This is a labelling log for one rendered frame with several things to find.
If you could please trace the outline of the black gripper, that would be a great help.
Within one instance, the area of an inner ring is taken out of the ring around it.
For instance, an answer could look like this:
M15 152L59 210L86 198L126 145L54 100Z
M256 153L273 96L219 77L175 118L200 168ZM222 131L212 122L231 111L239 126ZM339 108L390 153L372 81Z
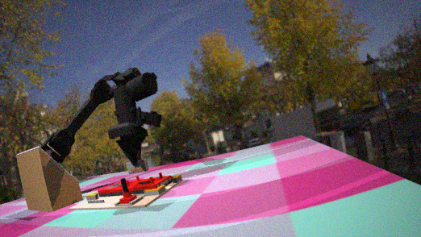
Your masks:
M128 103L115 107L114 113L117 115L118 124L110 126L108 134L110 139L120 137L116 143L121 147L126 157L133 166L137 165L137 160L141 158L141 143L148 136L147 129L136 125L136 104Z

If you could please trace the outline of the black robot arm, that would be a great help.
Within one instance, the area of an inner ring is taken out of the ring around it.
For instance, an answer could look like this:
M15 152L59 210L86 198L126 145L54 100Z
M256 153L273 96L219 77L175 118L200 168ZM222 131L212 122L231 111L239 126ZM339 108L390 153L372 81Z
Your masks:
M137 67L130 67L124 73L106 75L99 79L90 92L90 99L73 116L68 125L53 132L41 148L50 155L57 163L63 163L64 159L71 151L71 146L75 143L74 136L77 131L93 113L99 104L115 99L115 107L122 104L135 103L157 92L157 76L152 73L141 73ZM112 80L116 85L112 87L107 81ZM156 111L136 110L136 125L144 127L144 124L160 127L161 114ZM139 125L138 125L139 124ZM50 147L57 151L54 152Z

